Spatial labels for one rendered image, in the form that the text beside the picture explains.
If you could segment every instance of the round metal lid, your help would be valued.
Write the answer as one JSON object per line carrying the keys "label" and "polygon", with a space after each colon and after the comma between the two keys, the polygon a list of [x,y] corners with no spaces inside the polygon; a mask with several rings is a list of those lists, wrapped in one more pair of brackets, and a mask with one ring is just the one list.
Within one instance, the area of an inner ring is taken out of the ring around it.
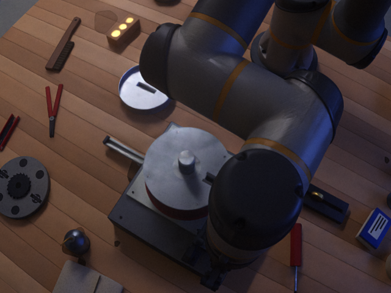
{"label": "round metal lid", "polygon": [[[194,155],[194,171],[181,171],[183,151]],[[177,128],[158,137],[145,154],[144,179],[152,203],[169,217],[195,220],[208,214],[210,184],[228,159],[227,150],[212,134],[197,128]]]}
{"label": "round metal lid", "polygon": [[121,100],[138,114],[155,114],[166,108],[170,99],[144,81],[139,66],[130,68],[119,84]]}
{"label": "round metal lid", "polygon": [[50,192],[50,178],[42,163],[33,157],[17,157],[7,162],[0,175],[0,213],[23,219],[37,212]]}

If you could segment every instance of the white label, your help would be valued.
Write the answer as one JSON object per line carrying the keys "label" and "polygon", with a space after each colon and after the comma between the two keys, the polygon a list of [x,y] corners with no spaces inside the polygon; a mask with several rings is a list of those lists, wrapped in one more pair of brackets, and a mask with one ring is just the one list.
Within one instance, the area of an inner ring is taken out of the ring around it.
{"label": "white label", "polygon": [[378,214],[371,228],[369,228],[368,234],[377,240],[380,234],[383,232],[384,228],[386,227],[387,223],[388,220],[385,217],[383,217],[382,214]]}

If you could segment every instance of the red-handled pliers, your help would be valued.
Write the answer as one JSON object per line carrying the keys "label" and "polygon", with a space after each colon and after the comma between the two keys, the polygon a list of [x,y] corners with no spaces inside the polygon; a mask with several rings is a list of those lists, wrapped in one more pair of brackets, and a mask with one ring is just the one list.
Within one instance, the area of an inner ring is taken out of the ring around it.
{"label": "red-handled pliers", "polygon": [[49,135],[50,135],[50,137],[54,137],[54,125],[56,124],[57,111],[59,110],[62,87],[63,87],[63,85],[59,84],[53,110],[51,109],[50,87],[46,87],[46,103],[48,104]]}

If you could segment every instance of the wooden block with yellow lights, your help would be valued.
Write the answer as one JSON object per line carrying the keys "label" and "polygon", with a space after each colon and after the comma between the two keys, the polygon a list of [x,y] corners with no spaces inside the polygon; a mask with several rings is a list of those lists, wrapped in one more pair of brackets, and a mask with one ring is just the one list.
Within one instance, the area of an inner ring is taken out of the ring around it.
{"label": "wooden block with yellow lights", "polygon": [[140,29],[140,19],[128,15],[106,33],[110,44],[120,46]]}

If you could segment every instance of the gray floor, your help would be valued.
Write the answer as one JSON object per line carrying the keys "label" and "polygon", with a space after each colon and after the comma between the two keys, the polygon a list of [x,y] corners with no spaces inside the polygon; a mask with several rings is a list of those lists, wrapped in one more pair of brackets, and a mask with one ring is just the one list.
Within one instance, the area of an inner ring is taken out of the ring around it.
{"label": "gray floor", "polygon": [[[0,0],[0,37],[9,30],[38,0]],[[384,17],[391,36],[391,9]]]}

